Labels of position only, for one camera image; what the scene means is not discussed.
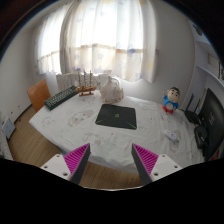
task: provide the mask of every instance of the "white wall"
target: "white wall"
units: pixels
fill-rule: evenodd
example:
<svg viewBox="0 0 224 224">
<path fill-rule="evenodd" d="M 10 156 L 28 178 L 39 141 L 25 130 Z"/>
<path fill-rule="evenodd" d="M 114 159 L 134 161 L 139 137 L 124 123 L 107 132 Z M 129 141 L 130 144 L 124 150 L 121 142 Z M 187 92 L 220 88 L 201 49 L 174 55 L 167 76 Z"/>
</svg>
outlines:
<svg viewBox="0 0 224 224">
<path fill-rule="evenodd" d="M 163 103 L 162 92 L 180 89 L 179 106 L 187 93 L 194 67 L 194 40 L 186 17 L 171 5 L 153 0 L 160 26 L 160 52 L 154 83 L 122 81 L 124 94 Z"/>
<path fill-rule="evenodd" d="M 193 36 L 182 13 L 161 0 L 153 0 L 153 2 L 158 13 L 161 39 L 157 76 L 152 84 L 144 80 L 139 80 L 136 83 L 123 81 L 122 87 L 124 87 L 126 95 L 162 104 L 162 92 L 176 86 L 180 89 L 179 104 L 181 105 L 193 72 Z M 35 74 L 32 64 L 31 41 L 34 29 L 43 16 L 57 4 L 62 3 L 63 1 L 59 1 L 42 10 L 29 21 L 14 38 L 2 59 L 0 65 L 0 110 L 3 113 L 9 113 L 13 121 L 31 104 L 26 91 L 34 83 L 45 78 L 51 94 L 58 91 L 55 76 L 37 76 Z"/>
<path fill-rule="evenodd" d="M 0 110 L 14 122 L 31 104 L 27 89 L 33 85 L 30 70 L 30 32 L 19 32 L 0 64 Z"/>
</svg>

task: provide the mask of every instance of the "floor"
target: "floor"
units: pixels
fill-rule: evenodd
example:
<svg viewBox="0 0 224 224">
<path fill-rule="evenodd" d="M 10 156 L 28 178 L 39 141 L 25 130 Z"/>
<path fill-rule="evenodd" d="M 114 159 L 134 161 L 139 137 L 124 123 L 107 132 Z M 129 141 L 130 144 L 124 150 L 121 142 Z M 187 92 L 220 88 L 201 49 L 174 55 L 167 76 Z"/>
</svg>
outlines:
<svg viewBox="0 0 224 224">
<path fill-rule="evenodd" d="M 35 110 L 31 106 L 20 117 L 15 123 L 16 130 L 8 144 L 15 161 L 41 167 L 61 151 L 29 124 L 34 114 Z M 129 189 L 142 186 L 137 174 L 109 169 L 90 162 L 87 162 L 79 185 L 91 189 Z"/>
</svg>

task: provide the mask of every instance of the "black keyboard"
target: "black keyboard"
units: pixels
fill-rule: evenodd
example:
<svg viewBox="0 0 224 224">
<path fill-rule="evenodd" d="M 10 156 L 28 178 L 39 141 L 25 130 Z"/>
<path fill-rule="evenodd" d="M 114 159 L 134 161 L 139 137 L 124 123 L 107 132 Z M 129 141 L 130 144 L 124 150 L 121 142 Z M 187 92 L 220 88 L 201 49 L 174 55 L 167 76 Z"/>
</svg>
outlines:
<svg viewBox="0 0 224 224">
<path fill-rule="evenodd" d="M 70 99 L 71 97 L 78 94 L 75 89 L 77 87 L 70 86 L 68 89 L 61 91 L 60 93 L 57 93 L 56 95 L 52 96 L 51 98 L 44 101 L 44 105 L 49 109 L 52 110 L 58 105 L 62 104 L 66 100 Z"/>
</svg>

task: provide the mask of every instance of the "white tablecloth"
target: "white tablecloth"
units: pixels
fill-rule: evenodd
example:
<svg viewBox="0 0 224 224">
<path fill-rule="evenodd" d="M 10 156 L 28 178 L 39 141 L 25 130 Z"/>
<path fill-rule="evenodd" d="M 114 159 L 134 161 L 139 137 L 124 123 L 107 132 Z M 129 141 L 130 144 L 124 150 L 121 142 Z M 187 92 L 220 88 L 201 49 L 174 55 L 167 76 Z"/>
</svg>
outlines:
<svg viewBox="0 0 224 224">
<path fill-rule="evenodd" d="M 132 143 L 158 155 L 167 154 L 182 168 L 204 161 L 196 146 L 194 125 L 181 110 L 169 115 L 160 104 L 125 96 L 114 105 L 135 108 L 137 129 L 131 130 L 95 124 L 102 104 L 96 90 L 92 96 L 76 95 L 51 111 L 44 106 L 29 122 L 65 152 L 90 143 L 90 162 L 125 172 L 138 172 Z M 175 132 L 179 142 L 165 137 L 165 129 Z"/>
</svg>

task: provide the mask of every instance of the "sheer curtain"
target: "sheer curtain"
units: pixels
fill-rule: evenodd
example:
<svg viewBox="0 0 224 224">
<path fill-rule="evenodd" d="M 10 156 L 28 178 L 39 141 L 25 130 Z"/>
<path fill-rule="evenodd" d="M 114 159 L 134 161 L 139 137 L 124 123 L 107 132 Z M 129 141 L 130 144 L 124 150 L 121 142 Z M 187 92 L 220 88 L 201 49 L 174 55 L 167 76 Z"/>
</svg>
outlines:
<svg viewBox="0 0 224 224">
<path fill-rule="evenodd" d="M 35 61 L 39 74 L 61 73 L 60 33 L 64 17 L 72 2 L 53 11 L 36 29 Z"/>
<path fill-rule="evenodd" d="M 153 82 L 157 24 L 149 0 L 82 0 L 72 7 L 63 33 L 66 72 L 110 73 Z"/>
</svg>

